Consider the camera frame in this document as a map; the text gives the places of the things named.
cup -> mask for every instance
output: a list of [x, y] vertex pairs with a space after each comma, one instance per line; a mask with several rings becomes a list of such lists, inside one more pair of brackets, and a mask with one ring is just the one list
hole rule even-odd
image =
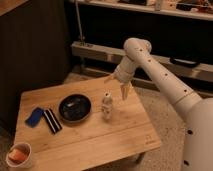
[[[19, 162], [17, 163], [14, 160], [11, 160], [11, 158], [9, 157], [9, 154], [14, 149], [21, 151], [22, 154], [24, 153], [26, 155], [26, 159], [20, 163]], [[13, 145], [10, 148], [10, 152], [8, 152], [6, 155], [6, 163], [8, 164], [8, 166], [12, 168], [30, 168], [35, 164], [34, 154], [33, 154], [31, 145], [26, 142], [20, 142]]]

table leg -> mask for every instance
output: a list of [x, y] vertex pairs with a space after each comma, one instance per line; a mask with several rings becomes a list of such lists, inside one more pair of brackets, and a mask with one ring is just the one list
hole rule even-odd
[[136, 164], [140, 164], [140, 162], [142, 161], [143, 157], [144, 157], [145, 153], [140, 153], [137, 157], [137, 159], [135, 160]]

wood grain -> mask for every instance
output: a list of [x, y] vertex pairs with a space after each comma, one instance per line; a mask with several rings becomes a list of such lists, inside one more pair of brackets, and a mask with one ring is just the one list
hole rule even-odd
[[[127, 100], [121, 99], [120, 84], [106, 78], [81, 81], [24, 92], [21, 97], [15, 143], [32, 145], [37, 164], [30, 170], [84, 170], [145, 152], [161, 145], [161, 141], [133, 87]], [[113, 97], [112, 119], [101, 115], [101, 99], [108, 91]], [[86, 95], [92, 103], [90, 116], [83, 123], [68, 126], [51, 134], [44, 119], [36, 128], [25, 120], [35, 107], [52, 108], [60, 120], [58, 106], [70, 94]]]
[[0, 16], [22, 5], [28, 0], [0, 0]]

shelf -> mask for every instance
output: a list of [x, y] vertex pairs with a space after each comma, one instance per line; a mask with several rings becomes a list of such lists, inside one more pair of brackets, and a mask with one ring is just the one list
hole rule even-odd
[[146, 12], [146, 13], [152, 13], [152, 14], [160, 14], [160, 15], [168, 15], [168, 16], [213, 21], [213, 15], [207, 14], [207, 13], [187, 12], [187, 11], [180, 11], [180, 10], [156, 11], [153, 6], [132, 5], [132, 4], [106, 2], [106, 1], [95, 1], [95, 0], [92, 0], [92, 1], [78, 0], [78, 3], [84, 4], [84, 5], [106, 7], [106, 8], [115, 8], [115, 9], [122, 9], [122, 10], [136, 11], [136, 12]]

black dot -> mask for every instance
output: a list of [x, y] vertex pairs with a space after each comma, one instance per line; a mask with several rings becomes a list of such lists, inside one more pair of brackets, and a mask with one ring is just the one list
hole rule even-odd
[[189, 166], [189, 162], [188, 162], [188, 161], [184, 160], [183, 163], [184, 163], [185, 165]]
[[192, 134], [193, 134], [193, 131], [189, 129], [189, 130], [187, 131], [187, 133], [190, 134], [190, 135], [192, 135]]

